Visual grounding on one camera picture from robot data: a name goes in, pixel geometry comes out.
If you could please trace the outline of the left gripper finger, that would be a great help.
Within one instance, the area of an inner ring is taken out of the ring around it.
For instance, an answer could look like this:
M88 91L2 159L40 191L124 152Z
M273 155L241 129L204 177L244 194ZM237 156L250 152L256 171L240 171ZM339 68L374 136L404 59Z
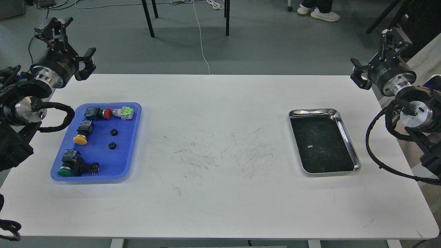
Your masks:
M90 75L96 69L95 64L93 64L93 55L96 52L96 48L89 48L84 56L78 57L77 61L84 63L84 68L75 72L74 76L77 81L87 80Z
M57 52L68 52L72 47L68 43L66 28L73 21L67 19L46 19L42 26L34 28L34 37L47 44L47 47Z

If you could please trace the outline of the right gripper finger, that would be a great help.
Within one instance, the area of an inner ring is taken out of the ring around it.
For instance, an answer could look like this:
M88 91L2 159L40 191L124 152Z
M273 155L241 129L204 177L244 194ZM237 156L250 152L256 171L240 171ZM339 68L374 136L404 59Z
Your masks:
M351 63L354 66L353 73L351 74L351 80L358 86L358 88L367 91L370 90L372 82L362 77L362 74L373 70L374 66L371 64L362 65L360 61L356 58L351 58Z
M379 54L381 59L390 59L413 46L413 42L406 33L398 27L385 29L380 39Z

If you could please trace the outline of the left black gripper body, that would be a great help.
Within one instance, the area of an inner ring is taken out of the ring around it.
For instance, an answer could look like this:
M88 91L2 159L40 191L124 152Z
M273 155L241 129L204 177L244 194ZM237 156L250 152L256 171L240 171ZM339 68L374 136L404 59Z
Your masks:
M64 88L79 69L79 63L67 55L47 48L31 65L30 72L38 80L55 89Z

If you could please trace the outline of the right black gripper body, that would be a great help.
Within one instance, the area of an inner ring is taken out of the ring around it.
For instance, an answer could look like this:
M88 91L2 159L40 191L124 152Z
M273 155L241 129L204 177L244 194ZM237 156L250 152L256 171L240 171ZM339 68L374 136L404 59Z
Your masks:
M376 55L368 66L368 89L375 86L386 97L396 96L401 89L411 86L417 78L416 73L398 55L384 61Z

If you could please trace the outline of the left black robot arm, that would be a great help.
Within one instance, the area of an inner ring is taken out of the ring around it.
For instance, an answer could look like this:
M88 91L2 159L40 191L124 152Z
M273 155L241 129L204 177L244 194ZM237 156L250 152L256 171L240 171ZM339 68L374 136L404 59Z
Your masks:
M34 153L30 141L36 132L61 131L74 118L70 106L47 101L72 77L87 80L96 69L95 48L80 56L68 43L66 28L72 21L72 17L46 19L35 29L35 38L47 47L28 72L21 71L20 65L1 70L1 171L17 167Z

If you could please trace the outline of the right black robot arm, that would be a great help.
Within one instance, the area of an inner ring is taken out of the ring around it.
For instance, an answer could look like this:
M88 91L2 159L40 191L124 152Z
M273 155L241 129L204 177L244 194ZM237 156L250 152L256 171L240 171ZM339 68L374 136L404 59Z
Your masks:
M351 58L354 66L351 80L361 89L369 90L376 86L383 96L392 97L392 101L375 116L367 129L365 144L370 158L379 168L392 174L439 186L440 76L432 77L423 86L414 85L417 75L400 56L403 50L411 46L409 37L400 28L383 30L379 50L367 65ZM423 152L421 165L435 175L435 179L402 173L390 168L374 155L369 145L370 132L382 116L391 135L418 145Z

